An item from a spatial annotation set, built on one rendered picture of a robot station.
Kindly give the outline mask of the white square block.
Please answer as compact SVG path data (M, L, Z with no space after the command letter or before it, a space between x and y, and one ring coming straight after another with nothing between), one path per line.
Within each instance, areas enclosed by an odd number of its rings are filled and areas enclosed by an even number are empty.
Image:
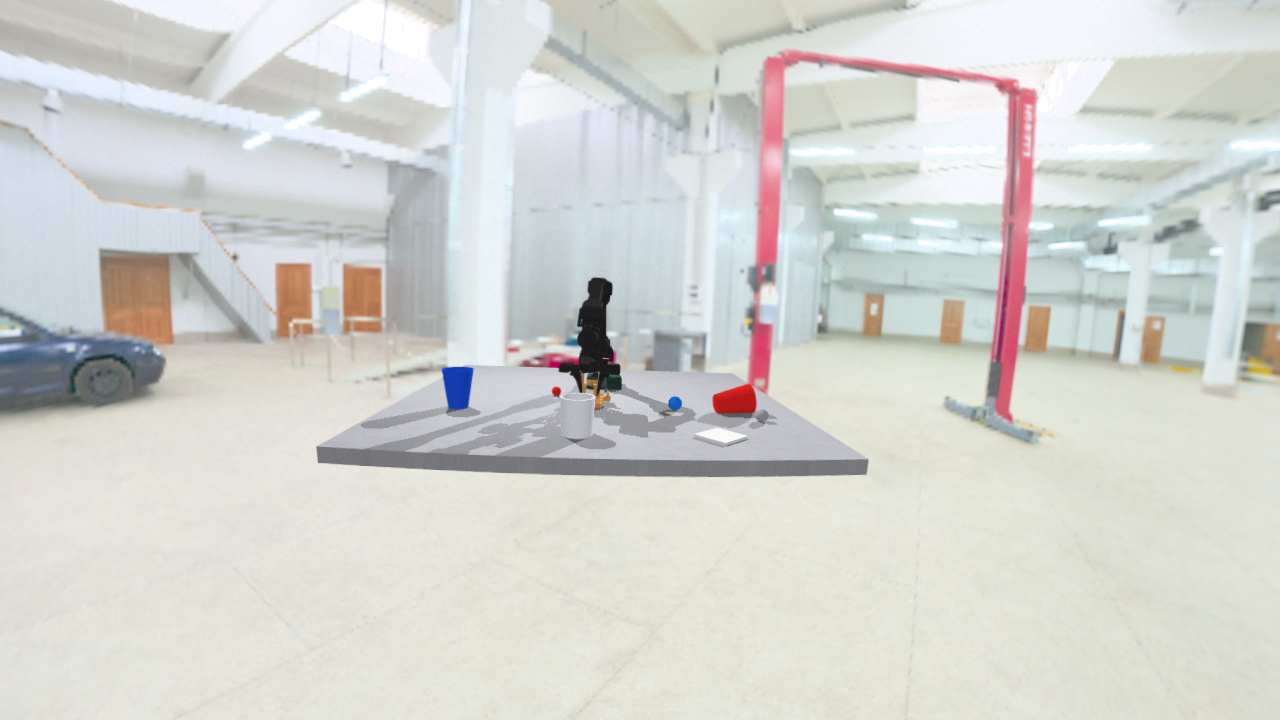
M700 439L710 441L710 442L717 443L717 445L723 445L723 446L733 445L733 443L737 443L737 442L740 442L742 439L748 439L748 436L742 436L742 434L735 433L732 430L724 430L724 429L721 429L721 428L713 428L710 430L703 430L703 432L695 433L695 437L698 437Z

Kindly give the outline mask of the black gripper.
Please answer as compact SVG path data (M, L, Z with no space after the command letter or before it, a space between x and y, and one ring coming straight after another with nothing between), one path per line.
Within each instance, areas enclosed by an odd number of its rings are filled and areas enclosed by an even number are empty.
M600 355L600 346L594 346L593 348L582 348L581 347L581 351L584 351L584 354L596 354L596 355ZM596 366L596 372L600 372L599 379L598 379L598 386L596 386L596 396L599 395L599 391L602 388L602 382L604 380L604 378L609 377L609 375L620 375L620 368L621 368L621 365L617 364L617 363L608 363L607 366ZM559 366L558 366L558 372L561 372L561 373L570 373L570 375L573 375L573 379L576 380L576 383L579 386L579 393L582 393L581 368L579 366L579 364L573 364L573 363L570 363L570 361L562 361L559 364Z

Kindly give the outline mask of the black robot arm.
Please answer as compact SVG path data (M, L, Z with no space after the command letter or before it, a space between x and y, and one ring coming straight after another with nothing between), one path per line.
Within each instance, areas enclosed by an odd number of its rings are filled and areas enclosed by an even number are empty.
M591 278L588 281L588 300L582 301L582 306L579 307L577 327L582 327L577 336L579 346L582 348L600 346L600 355L579 352L581 373L593 372L591 377L598 377L598 373L594 373L596 366L607 366L608 363L613 363L613 348L611 340L605 336L605 305L611 301L612 290L611 281Z

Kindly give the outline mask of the white cup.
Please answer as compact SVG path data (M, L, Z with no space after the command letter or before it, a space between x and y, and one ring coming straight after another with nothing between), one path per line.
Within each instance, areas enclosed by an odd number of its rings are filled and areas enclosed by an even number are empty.
M594 407L594 395L561 395L561 436L573 439L593 436Z

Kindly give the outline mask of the red plastic cup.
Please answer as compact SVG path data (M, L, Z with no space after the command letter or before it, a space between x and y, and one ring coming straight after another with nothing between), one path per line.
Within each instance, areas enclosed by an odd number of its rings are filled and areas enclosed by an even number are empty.
M717 414L754 413L756 407L756 395L753 386L740 386L727 389L713 397L714 411Z

